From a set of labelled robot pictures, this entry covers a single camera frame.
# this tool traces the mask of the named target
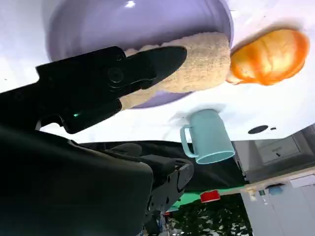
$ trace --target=screw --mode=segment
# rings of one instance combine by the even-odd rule
[[[119,68],[110,68],[107,72],[108,78],[114,82],[119,83],[124,80],[124,73]]]

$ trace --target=white cabinet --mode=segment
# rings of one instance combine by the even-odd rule
[[[275,140],[266,146],[258,148],[258,152],[264,164],[300,154],[300,150],[294,139],[290,136],[285,139]]]

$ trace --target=black mark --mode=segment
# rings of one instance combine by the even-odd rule
[[[251,129],[250,131],[248,131],[249,134],[258,134],[264,130],[268,129],[268,125],[261,125],[261,126],[257,126],[253,129]]]

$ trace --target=orange fruit toy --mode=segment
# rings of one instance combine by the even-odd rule
[[[272,31],[232,55],[227,81],[273,85],[298,73],[309,49],[309,39],[301,32]]]

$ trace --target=sponge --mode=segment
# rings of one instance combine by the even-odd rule
[[[205,90],[222,84],[230,69],[230,49],[227,37],[222,33],[205,32],[183,37],[162,44],[183,46],[187,49],[187,59],[183,65],[168,78],[145,90],[138,90],[120,99],[123,109],[140,105],[157,91],[191,92]],[[146,45],[139,51],[158,48],[159,45]],[[137,53],[128,49],[125,54]]]

